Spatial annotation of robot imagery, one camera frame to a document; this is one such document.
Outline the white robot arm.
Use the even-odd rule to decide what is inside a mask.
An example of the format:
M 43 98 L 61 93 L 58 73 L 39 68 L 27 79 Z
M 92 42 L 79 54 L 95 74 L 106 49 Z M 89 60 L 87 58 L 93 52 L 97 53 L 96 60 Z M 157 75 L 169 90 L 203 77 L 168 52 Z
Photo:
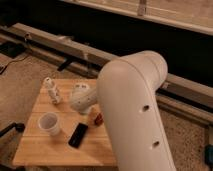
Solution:
M 87 114 L 98 104 L 119 171 L 176 171 L 156 101 L 168 67 L 157 52 L 108 62 L 96 85 L 76 83 L 70 107 Z

